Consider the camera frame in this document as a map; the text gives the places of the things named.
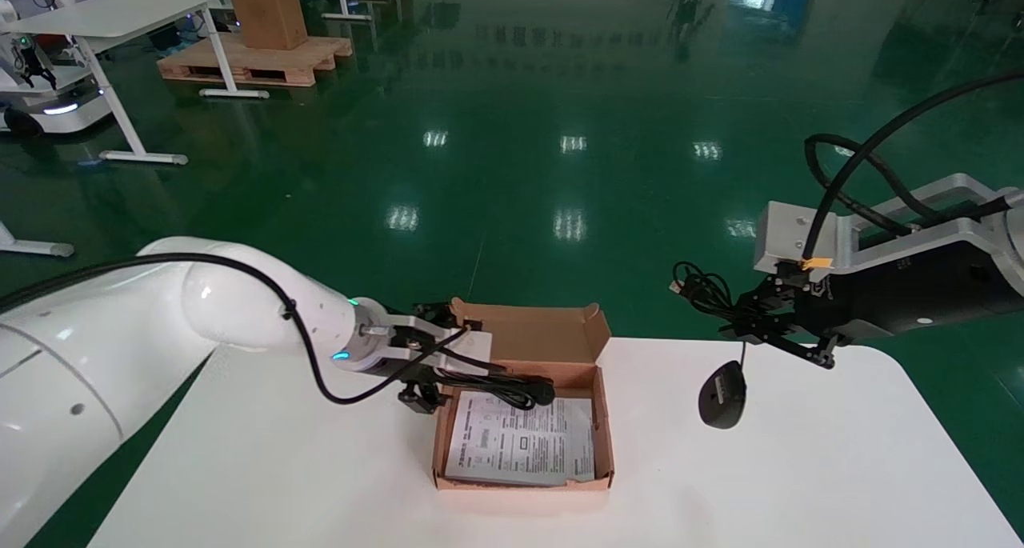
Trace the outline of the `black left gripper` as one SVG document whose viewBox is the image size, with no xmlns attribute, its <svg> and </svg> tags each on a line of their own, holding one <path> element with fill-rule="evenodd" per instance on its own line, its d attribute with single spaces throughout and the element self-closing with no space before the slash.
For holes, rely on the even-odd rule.
<svg viewBox="0 0 1024 548">
<path fill-rule="evenodd" d="M 424 302 L 414 304 L 414 317 L 436 326 L 457 326 L 458 318 L 446 302 Z M 399 391 L 398 401 L 417 414 L 434 414 L 446 404 L 446 396 L 439 390 L 442 380 L 435 367 L 439 364 L 437 354 L 420 359 L 380 359 L 372 365 L 372 375 L 382 380 L 376 388 L 384 389 L 398 383 L 406 383 Z"/>
</svg>

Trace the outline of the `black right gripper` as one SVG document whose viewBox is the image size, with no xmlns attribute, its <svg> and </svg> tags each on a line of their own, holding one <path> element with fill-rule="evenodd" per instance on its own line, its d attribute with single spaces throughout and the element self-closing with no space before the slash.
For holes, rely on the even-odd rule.
<svg viewBox="0 0 1024 548">
<path fill-rule="evenodd" d="M 968 242 L 954 242 L 868 270 L 831 273 L 819 292 L 765 278 L 738 297 L 734 323 L 721 326 L 719 333 L 831 370 L 838 337 L 829 336 L 859 342 L 929 326 L 1016 314 L 1022 307 L 1021 294 L 988 253 Z M 820 336 L 815 344 L 790 340 L 790 329 L 801 328 Z"/>
</svg>

